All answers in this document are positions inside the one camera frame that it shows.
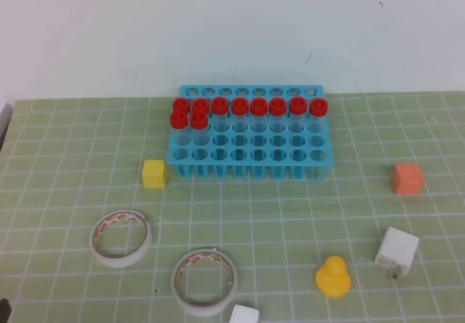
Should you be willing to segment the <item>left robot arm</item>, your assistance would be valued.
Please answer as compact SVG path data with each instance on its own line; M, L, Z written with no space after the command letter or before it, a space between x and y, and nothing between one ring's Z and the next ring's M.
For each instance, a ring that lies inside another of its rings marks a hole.
M12 313L12 307L6 298L0 300L0 323L7 323L10 314Z

